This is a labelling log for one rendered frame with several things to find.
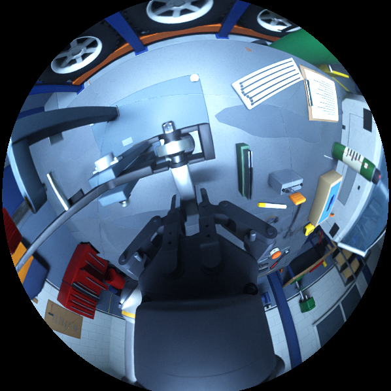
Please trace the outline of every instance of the tire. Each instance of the tire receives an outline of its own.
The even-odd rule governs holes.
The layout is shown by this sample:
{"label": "tire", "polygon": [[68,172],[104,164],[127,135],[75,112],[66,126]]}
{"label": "tire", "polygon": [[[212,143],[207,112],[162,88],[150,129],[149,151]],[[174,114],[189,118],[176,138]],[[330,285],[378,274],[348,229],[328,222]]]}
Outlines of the tire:
{"label": "tire", "polygon": [[76,51],[89,49],[90,53],[78,54],[65,67],[61,67],[60,59],[54,59],[39,77],[39,82],[48,84],[61,84],[72,82],[74,79],[82,76],[85,72],[90,71],[112,54],[120,45],[121,36],[105,20],[96,23],[80,34],[70,44],[68,44],[60,54],[64,54],[61,59],[67,58],[72,54],[65,53],[71,49],[71,45],[78,45]]}
{"label": "tire", "polygon": [[243,15],[237,21],[237,25],[251,29],[260,34],[278,38],[285,37],[286,35],[300,29],[297,24],[292,23],[283,16],[253,4],[248,6]]}
{"label": "tire", "polygon": [[199,8],[200,11],[182,10],[178,20],[183,22],[172,23],[174,18],[173,9],[165,12],[161,16],[167,23],[158,22],[157,11],[164,6],[164,3],[156,0],[146,1],[144,3],[125,8],[121,11],[122,16],[127,20],[128,24],[137,32],[139,37],[143,35],[165,33],[168,31],[178,31],[190,29],[193,27],[205,26],[209,24],[220,24],[226,14],[235,4],[234,0],[178,0],[183,3],[191,3],[192,6]]}

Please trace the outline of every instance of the gray metal box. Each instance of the gray metal box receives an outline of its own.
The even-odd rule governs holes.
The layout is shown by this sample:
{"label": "gray metal box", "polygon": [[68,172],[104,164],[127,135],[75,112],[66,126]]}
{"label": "gray metal box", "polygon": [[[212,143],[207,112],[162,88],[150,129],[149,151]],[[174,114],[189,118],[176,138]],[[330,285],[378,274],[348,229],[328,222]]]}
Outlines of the gray metal box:
{"label": "gray metal box", "polygon": [[301,189],[303,178],[290,169],[269,174],[269,185],[280,195],[292,194]]}

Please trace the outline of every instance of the wheel rim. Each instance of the wheel rim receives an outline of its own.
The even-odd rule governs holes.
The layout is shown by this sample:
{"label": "wheel rim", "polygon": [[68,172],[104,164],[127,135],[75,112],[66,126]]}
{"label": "wheel rim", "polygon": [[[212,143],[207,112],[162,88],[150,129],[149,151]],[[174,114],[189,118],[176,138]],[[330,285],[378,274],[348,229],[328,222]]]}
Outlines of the wheel rim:
{"label": "wheel rim", "polygon": [[90,64],[102,51],[102,42],[95,37],[79,37],[70,43],[69,49],[61,52],[53,61],[56,73],[72,73]]}
{"label": "wheel rim", "polygon": [[152,0],[146,7],[147,15],[155,22],[177,24],[204,16],[213,6],[213,0]]}
{"label": "wheel rim", "polygon": [[[285,29],[289,29],[292,26],[292,23],[288,19],[268,10],[261,11],[257,17],[257,21],[263,28],[274,31],[275,33],[282,33]],[[289,30],[289,32],[300,29],[301,27],[295,27]]]}

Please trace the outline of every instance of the green bottle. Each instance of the green bottle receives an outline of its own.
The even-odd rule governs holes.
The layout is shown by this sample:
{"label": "green bottle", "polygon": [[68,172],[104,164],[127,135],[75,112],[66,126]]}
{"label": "green bottle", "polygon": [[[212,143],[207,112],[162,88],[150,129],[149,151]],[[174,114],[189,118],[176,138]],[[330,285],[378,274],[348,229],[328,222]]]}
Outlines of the green bottle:
{"label": "green bottle", "polygon": [[375,167],[375,165],[348,146],[334,143],[332,154],[335,159],[341,160],[341,162],[347,164],[350,168],[362,175],[366,180],[374,184],[379,182],[381,177],[380,171]]}

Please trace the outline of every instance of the pen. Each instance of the pen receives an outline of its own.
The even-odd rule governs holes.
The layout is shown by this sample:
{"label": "pen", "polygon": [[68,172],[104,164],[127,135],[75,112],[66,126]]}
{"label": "pen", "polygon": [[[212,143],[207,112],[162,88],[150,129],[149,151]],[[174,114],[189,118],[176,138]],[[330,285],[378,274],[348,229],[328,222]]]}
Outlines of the pen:
{"label": "pen", "polygon": [[286,205],[281,205],[278,203],[258,202],[258,206],[259,206],[259,208],[286,209]]}

